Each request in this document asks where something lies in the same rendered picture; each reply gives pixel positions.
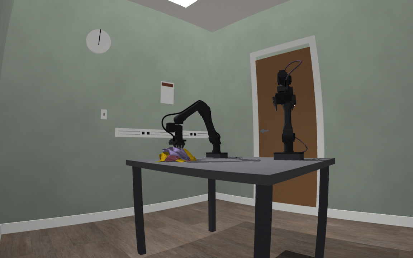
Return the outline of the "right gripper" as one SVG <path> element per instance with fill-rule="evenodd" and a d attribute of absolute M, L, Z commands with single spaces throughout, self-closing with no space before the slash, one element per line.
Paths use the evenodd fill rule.
<path fill-rule="evenodd" d="M 184 148 L 186 139 L 182 139 L 182 133 L 177 134 L 177 132 L 175 132 L 175 138 L 170 139 L 170 142 L 175 142 L 176 139 L 177 139 L 177 143 L 173 146 L 177 148 Z"/>

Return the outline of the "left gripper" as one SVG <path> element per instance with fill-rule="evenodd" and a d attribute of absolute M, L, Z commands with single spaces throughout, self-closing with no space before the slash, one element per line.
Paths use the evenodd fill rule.
<path fill-rule="evenodd" d="M 277 104 L 286 104 L 286 101 L 292 101 L 292 110 L 296 105 L 296 95 L 293 95 L 292 92 L 289 92 L 289 89 L 285 93 L 275 93 L 275 96 L 272 97 L 273 105 L 277 110 Z"/>

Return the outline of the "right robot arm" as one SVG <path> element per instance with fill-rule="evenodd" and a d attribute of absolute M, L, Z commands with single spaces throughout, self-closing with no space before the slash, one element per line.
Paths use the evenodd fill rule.
<path fill-rule="evenodd" d="M 210 143 L 213 145 L 213 152 L 208 152 L 206 154 L 228 154 L 228 153 L 221 153 L 220 152 L 220 138 L 219 135 L 216 133 L 216 130 L 213 126 L 213 122 L 211 120 L 211 109 L 208 105 L 206 105 L 202 101 L 198 101 L 190 108 L 186 109 L 184 112 L 179 113 L 177 116 L 174 117 L 174 123 L 167 123 L 166 130 L 169 132 L 177 132 L 182 133 L 182 125 L 185 119 L 187 119 L 190 115 L 194 112 L 198 111 L 198 113 L 202 116 L 202 119 L 205 122 L 205 126 L 208 130 L 208 138 Z"/>

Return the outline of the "yellow cloth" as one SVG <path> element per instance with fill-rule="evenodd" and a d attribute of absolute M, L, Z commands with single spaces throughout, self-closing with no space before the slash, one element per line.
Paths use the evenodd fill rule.
<path fill-rule="evenodd" d="M 183 149 L 184 149 L 184 148 L 183 148 Z M 187 153 L 187 155 L 190 157 L 190 160 L 191 160 L 191 161 L 196 161 L 196 158 L 193 157 L 193 155 L 192 155 L 187 149 L 184 149 L 184 150 L 185 150 L 185 152 Z M 159 154 L 159 157 L 161 157 L 161 160 L 160 160 L 160 161 L 157 161 L 157 162 L 164 161 L 164 160 L 167 158 L 168 155 L 169 155 L 168 152 L 164 152 L 164 153 L 162 153 L 162 154 Z M 176 160 L 176 161 L 179 162 L 179 163 L 183 163 L 183 162 L 185 162 L 186 160 L 182 160 L 182 159 L 179 157 L 179 159 Z"/>

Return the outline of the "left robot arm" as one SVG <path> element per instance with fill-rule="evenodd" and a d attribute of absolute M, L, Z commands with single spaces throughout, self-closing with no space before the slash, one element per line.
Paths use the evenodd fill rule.
<path fill-rule="evenodd" d="M 277 87 L 277 93 L 285 93 L 286 90 L 289 89 L 289 92 L 293 93 L 293 87 L 290 87 L 292 81 L 291 81 L 291 76 L 289 75 L 288 79 L 286 82 L 288 82 L 287 87 L 283 86 L 285 84 L 285 80 L 287 78 L 288 74 L 285 72 L 285 70 L 280 70 L 280 72 L 277 73 L 277 84 L 279 85 Z M 284 108 L 284 115 L 285 115 L 285 123 L 283 127 L 283 133 L 282 133 L 282 142 L 284 143 L 284 152 L 276 153 L 274 154 L 304 154 L 304 152 L 294 152 L 293 151 L 293 142 L 295 142 L 295 133 L 293 133 L 293 128 L 291 124 L 291 109 L 292 109 L 292 101 L 286 101 L 286 104 L 282 104 Z"/>

